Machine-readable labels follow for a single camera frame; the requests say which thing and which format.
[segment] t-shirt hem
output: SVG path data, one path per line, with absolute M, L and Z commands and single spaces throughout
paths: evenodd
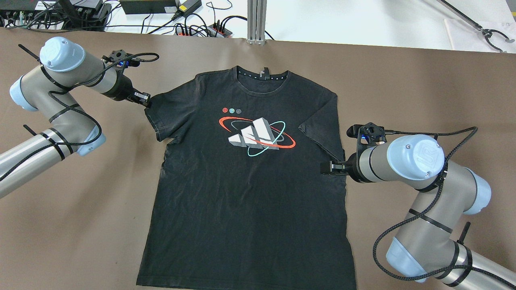
M 315 288 L 298 288 L 267 283 L 202 279 L 174 276 L 138 276 L 136 285 L 197 290 L 314 290 Z

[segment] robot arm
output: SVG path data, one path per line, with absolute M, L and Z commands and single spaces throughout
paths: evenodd
M 141 55 L 156 58 L 142 60 Z M 100 125 L 68 93 L 71 89 L 84 84 L 113 100 L 148 106 L 150 95 L 134 89 L 123 70 L 157 58 L 115 51 L 102 61 L 66 38 L 49 39 L 40 51 L 41 65 L 20 77 L 10 93 L 53 126 L 0 155 L 0 198 L 74 152 L 84 156 L 104 143 Z
M 387 252 L 389 264 L 406 277 L 437 270 L 433 276 L 456 289 L 514 289 L 516 273 L 466 247 L 465 232 L 459 241 L 450 239 L 462 214 L 476 214 L 488 205 L 489 184 L 470 169 L 447 161 L 435 139 L 412 135 L 387 143 L 385 135 L 393 133 L 373 123 L 352 126 L 348 136 L 358 139 L 357 153 L 344 163 L 321 165 L 322 173 L 349 175 L 362 183 L 402 181 L 419 191 Z M 386 271 L 376 257 L 375 262 Z M 508 283 L 486 276 L 485 271 Z

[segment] white table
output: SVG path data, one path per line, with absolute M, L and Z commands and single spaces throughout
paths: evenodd
M 196 13 L 210 25 L 214 19 L 213 9 L 206 7 L 207 2 L 202 0 L 203 6 Z M 217 19 L 229 15 L 247 17 L 246 0 L 232 0 L 232 3 L 230 10 L 216 10 Z M 505 0 L 449 0 L 449 3 L 476 22 L 514 23 Z M 213 5 L 228 7 L 229 3 L 213 0 Z M 147 15 L 125 15 L 122 9 L 117 9 L 110 24 L 141 25 Z M 155 14 L 150 24 L 162 25 L 170 18 L 171 14 Z M 445 19 L 458 17 L 435 0 L 268 0 L 265 29 L 276 40 L 283 41 L 451 50 Z M 196 16 L 190 16 L 187 23 L 202 24 Z M 247 37 L 247 23 L 243 20 L 231 19 L 226 28 L 234 32 L 233 37 Z M 141 27 L 113 27 L 106 31 L 140 33 Z

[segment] wire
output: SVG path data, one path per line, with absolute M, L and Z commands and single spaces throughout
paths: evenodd
M 391 276 L 393 278 L 399 279 L 399 280 L 403 280 L 403 281 L 414 281 L 414 280 L 419 280 L 419 279 L 431 277 L 431 276 L 434 276 L 436 274 L 439 274 L 441 272 L 445 272 L 445 271 L 448 271 L 448 270 L 453 270 L 453 269 L 470 269 L 470 270 L 482 273 L 484 275 L 487 275 L 487 276 L 489 276 L 491 278 L 494 278 L 497 281 L 499 281 L 500 283 L 503 283 L 503 284 L 509 286 L 512 289 L 516 289 L 515 285 L 511 284 L 509 281 L 503 279 L 502 277 L 497 276 L 497 275 L 495 275 L 495 274 L 493 274 L 493 273 L 491 273 L 489 271 L 486 271 L 484 269 L 480 269 L 480 268 L 476 268 L 476 267 L 470 267 L 468 265 L 449 265 L 447 267 L 443 267 L 443 268 L 440 268 L 440 269 L 428 272 L 428 273 L 423 274 L 423 275 L 414 276 L 414 277 L 404 277 L 404 276 L 399 276 L 399 275 L 396 275 L 396 274 L 390 272 L 383 265 L 381 265 L 381 263 L 378 261 L 378 256 L 377 256 L 378 245 L 380 244 L 380 241 L 385 236 L 387 236 L 390 232 L 394 231 L 395 229 L 400 228 L 400 227 L 402 227 L 403 225 L 405 225 L 407 223 L 413 222 L 413 221 L 423 217 L 424 215 L 426 215 L 435 206 L 435 204 L 437 204 L 437 201 L 441 197 L 442 190 L 443 190 L 443 182 L 444 182 L 444 180 L 441 177 L 443 176 L 444 168 L 447 168 L 448 161 L 457 152 L 457 150 L 459 150 L 459 148 L 461 148 L 468 140 L 470 140 L 473 137 L 473 135 L 475 135 L 477 133 L 478 128 L 477 127 L 470 127 L 470 128 L 467 128 L 467 129 L 463 129 L 463 130 L 456 131 L 456 132 L 451 132 L 451 133 L 426 133 L 426 132 L 425 133 L 416 133 L 416 132 L 393 131 L 393 134 L 404 134 L 404 135 L 423 134 L 423 135 L 429 135 L 429 136 L 451 136 L 451 135 L 458 135 L 458 134 L 469 132 L 469 131 L 471 131 L 471 133 L 469 133 L 462 141 L 460 141 L 448 153 L 448 155 L 445 157 L 443 170 L 441 170 L 441 172 L 438 174 L 438 177 L 437 177 L 437 179 L 440 179 L 441 181 L 438 184 L 438 190 L 437 190 L 436 196 L 434 197 L 434 199 L 432 200 L 430 205 L 428 205 L 428 207 L 425 210 L 423 210 L 422 212 L 420 212 L 419 214 L 417 214 L 417 215 L 415 215 L 415 216 L 413 216 L 413 217 L 411 217 L 409 219 L 406 219 L 406 220 L 404 220 L 402 222 L 399 222 L 399 223 L 393 225 L 392 227 L 388 228 L 387 230 L 385 230 L 380 236 L 378 236 L 378 238 L 376 239 L 375 243 L 373 244 L 373 260 L 375 261 L 376 265 L 383 272 L 385 272 L 387 275 L 389 275 L 389 276 Z
M 207 6 L 208 8 L 212 8 L 212 9 L 213 9 L 213 28 L 214 28 L 213 30 L 215 30 L 215 35 L 214 35 L 214 37 L 217 37 L 218 30 L 219 30 L 219 28 L 215 29 L 215 23 L 217 22 L 217 17 L 215 16 L 215 10 L 229 10 L 229 9 L 231 9 L 231 8 L 233 7 L 233 3 L 231 3 L 231 1 L 229 1 L 229 0 L 226 0 L 226 1 L 228 1 L 228 3 L 230 4 L 230 6 L 229 6 L 229 7 L 227 7 L 227 8 L 218 8 L 218 7 L 215 7 L 215 6 L 213 6 L 213 2 L 211 2 L 211 1 L 210 1 L 210 2 L 208 2 L 208 3 L 206 3 L 206 6 Z
M 54 4 L 48 4 L 46 2 L 43 2 L 43 4 L 45 5 L 46 9 L 38 12 L 36 15 L 34 15 L 34 18 L 26 23 L 25 25 L 12 25 L 10 27 L 6 27 L 7 29 L 11 29 L 11 28 L 19 28 L 19 27 L 24 27 L 24 28 L 31 28 L 33 25 L 44 25 L 46 29 L 48 29 L 50 26 L 52 25 L 58 25 L 60 23 L 63 23 L 64 22 L 64 25 L 66 25 L 66 23 L 68 22 L 68 20 L 65 20 L 65 18 L 74 18 L 70 15 L 67 15 L 65 13 L 63 13 L 63 9 L 60 9 L 58 8 L 58 6 L 56 6 L 58 3 L 54 3 Z M 107 17 L 109 17 L 110 15 L 112 15 L 112 13 L 116 10 L 116 9 L 119 9 L 121 8 L 121 4 L 118 4 L 117 6 L 115 6 L 113 9 L 111 9 L 110 12 L 108 12 L 105 16 L 103 16 L 102 18 L 99 18 L 99 19 L 96 19 L 96 20 L 87 20 L 87 19 L 84 19 L 84 18 L 79 18 L 83 23 L 96 23 L 96 22 L 99 22 L 99 21 L 103 21 L 104 19 L 106 19 Z M 62 19 L 60 20 L 51 20 L 51 15 L 50 15 L 50 11 L 53 10 L 55 11 L 58 15 L 60 15 L 61 17 L 63 17 Z M 91 28 L 92 26 L 87 26 L 85 25 L 85 27 L 81 27 L 79 29 L 89 29 Z
M 208 26 L 206 25 L 206 22 L 204 21 L 204 19 L 202 19 L 202 17 L 200 17 L 197 13 L 192 13 L 192 14 L 190 14 L 190 15 L 195 15 L 195 16 L 197 16 L 197 17 L 202 21 L 202 23 L 204 24 L 204 27 L 206 27 L 205 31 L 206 31 L 206 33 L 208 34 L 208 36 L 209 36 L 209 35 L 211 35 L 211 32 L 208 30 Z M 187 29 L 192 28 L 192 26 L 188 27 L 188 26 L 186 25 L 186 20 L 188 19 L 188 17 L 190 17 L 190 15 L 188 15 L 187 17 L 185 17 L 185 27 L 186 27 Z
M 224 19 L 222 20 L 222 22 L 220 23 L 220 25 L 222 26 L 222 31 L 224 31 L 224 30 L 225 30 L 225 26 L 226 26 L 226 24 L 228 23 L 228 21 L 229 21 L 230 19 L 233 19 L 233 18 L 238 18 L 238 19 L 242 19 L 242 20 L 247 21 L 247 18 L 245 18 L 244 16 L 239 16 L 239 15 L 231 15 L 231 16 L 228 16 L 228 17 L 224 18 Z M 275 40 L 275 39 L 270 35 L 270 33 L 268 33 L 266 30 L 265 30 L 265 34 L 267 34 L 267 35 L 268 35 L 272 40 Z
M 122 59 L 120 59 L 120 61 L 122 62 L 125 62 L 127 60 L 130 60 L 130 59 L 133 59 L 135 57 L 140 57 L 140 56 L 154 56 L 154 58 L 152 59 L 140 59 L 139 61 L 141 62 L 152 62 L 152 61 L 156 61 L 159 59 L 159 55 L 157 53 L 138 53 L 138 54 L 133 54 L 133 55 L 129 55 L 127 57 L 124 57 Z M 31 152 L 30 154 L 28 154 L 27 156 L 25 156 L 23 159 L 21 159 L 18 163 L 16 163 L 13 167 L 11 167 L 9 170 L 7 170 L 6 173 L 4 173 L 2 176 L 0 176 L 0 182 L 3 181 L 7 176 L 9 176 L 9 174 L 11 174 L 13 171 L 16 170 L 16 168 L 18 168 L 20 165 L 22 165 L 24 162 L 26 162 L 29 158 L 33 157 L 34 155 L 38 154 L 39 152 L 47 149 L 47 148 L 50 148 L 50 147 L 54 147 L 54 146 L 59 146 L 59 145 L 67 145 L 67 146 L 82 146 L 82 145 L 86 145 L 86 144 L 90 144 L 90 143 L 93 143 L 95 142 L 97 139 L 100 138 L 101 134 L 102 134 L 102 128 L 100 126 L 100 124 L 97 122 L 97 120 L 95 120 L 92 116 L 90 116 L 89 114 L 87 114 L 86 112 L 84 111 L 81 111 L 79 109 L 76 109 L 74 107 L 71 107 L 65 103 L 63 103 L 60 99 L 58 99 L 54 94 L 60 94 L 60 95 L 63 95 L 63 94 L 66 94 L 68 93 L 69 91 L 73 90 L 74 88 L 76 87 L 79 87 L 79 86 L 82 86 L 82 85 L 86 85 L 86 84 L 89 84 L 91 82 L 93 82 L 94 80 L 96 80 L 97 78 L 99 78 L 100 76 L 102 76 L 103 73 L 105 73 L 107 70 L 109 70 L 110 68 L 112 67 L 115 67 L 118 65 L 119 62 L 114 62 L 108 66 L 106 66 L 106 68 L 104 68 L 100 73 L 98 73 L 96 76 L 92 77 L 91 79 L 85 81 L 85 82 L 82 82 L 82 83 L 78 83 L 78 84 L 75 84 L 73 86 L 70 87 L 70 90 L 68 91 L 63 91 L 63 92 L 58 92 L 58 91 L 49 91 L 48 94 L 49 96 L 54 100 L 56 101 L 57 103 L 59 103 L 61 106 L 65 107 L 67 110 L 71 110 L 71 111 L 74 111 L 74 112 L 77 112 L 81 115 L 84 115 L 86 116 L 88 119 L 90 119 L 98 128 L 99 128 L 99 132 L 97 133 L 97 135 L 89 140 L 89 141 L 86 141 L 86 142 L 55 142 L 53 144 L 48 144 L 48 145 L 45 145 L 33 152 Z
M 168 31 L 168 32 L 165 32 L 165 33 L 162 33 L 162 35 L 165 35 L 165 34 L 169 34 L 171 32 L 173 32 L 175 35 L 177 35 L 177 32 L 178 32 L 178 25 L 182 25 L 181 23 L 176 23 L 174 24 L 172 27 L 174 27 L 174 30 L 171 30 L 171 31 Z
M 152 15 L 152 13 L 149 13 L 149 15 L 147 17 L 145 17 L 143 19 L 143 21 L 141 22 L 141 31 L 140 31 L 140 34 L 143 34 L 143 26 L 145 25 L 145 20 L 147 20 L 147 18 L 149 18 L 150 16 Z
M 172 26 L 144 25 L 144 26 L 145 26 L 145 27 L 159 27 L 159 28 L 172 28 L 172 27 L 174 27 L 174 25 L 172 25 Z M 141 25 L 103 25 L 103 26 L 88 26 L 88 27 L 79 27 L 79 28 L 72 28 L 72 29 L 62 28 L 62 29 L 61 29 L 61 31 L 46 31 L 46 30 L 41 30 L 41 29 L 27 28 L 27 27 L 24 27 L 24 26 L 10 27 L 10 28 L 8 28 L 8 29 L 13 29 L 13 28 L 23 28 L 23 29 L 27 29 L 27 30 L 31 30 L 31 31 L 39 32 L 39 33 L 59 34 L 59 33 L 67 33 L 67 32 L 70 32 L 70 31 L 85 31 L 84 29 L 86 29 L 86 28 L 110 28 L 110 27 L 141 27 Z
M 208 3 L 206 3 L 206 6 L 207 6 L 208 8 L 212 8 L 212 9 L 214 9 L 214 10 L 215 10 L 215 9 L 217 9 L 217 10 L 229 10 L 229 9 L 233 8 L 233 3 L 231 3 L 231 1 L 229 1 L 229 0 L 226 0 L 226 1 L 230 4 L 230 6 L 229 6 L 228 8 L 218 8 L 218 7 L 214 7 L 214 6 L 213 6 L 213 2 L 211 2 L 211 1 L 210 1 L 210 2 L 208 2 Z
M 156 31 L 158 31 L 158 30 L 160 30 L 160 29 L 162 29 L 162 28 L 165 28 L 167 25 L 169 25 L 170 23 L 172 23 L 174 20 L 176 20 L 176 19 L 177 19 L 177 18 L 179 18 L 180 16 L 181 16 L 181 14 L 179 14 L 179 12 L 176 12 L 176 13 L 174 14 L 174 16 L 172 16 L 172 18 L 171 18 L 167 23 L 165 23 L 165 24 L 163 24 L 163 25 L 161 25 L 161 26 L 157 26 L 157 28 L 156 28 L 156 29 L 154 29 L 153 31 L 151 31 L 151 32 L 149 32 L 149 33 L 147 33 L 147 34 L 153 34 L 154 32 L 156 32 Z
M 203 37 L 209 37 L 210 36 L 210 32 L 207 28 L 202 28 L 202 26 L 199 26 L 199 25 L 190 25 L 191 28 L 194 28 L 194 31 L 195 33 L 190 35 L 190 36 L 194 36 L 196 34 L 199 34 Z
M 150 23 L 152 22 L 152 20 L 154 19 L 154 15 L 155 15 L 155 14 L 152 14 L 152 15 L 151 15 L 151 17 L 150 17 L 150 19 L 149 19 L 149 24 L 150 24 Z M 148 27 L 148 26 L 145 28 L 145 33 L 147 33 L 147 32 L 149 32 L 149 27 Z

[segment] t-shirt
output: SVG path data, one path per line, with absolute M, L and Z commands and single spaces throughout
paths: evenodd
M 151 98 L 167 144 L 138 285 L 355 289 L 337 96 L 287 71 L 198 74 Z

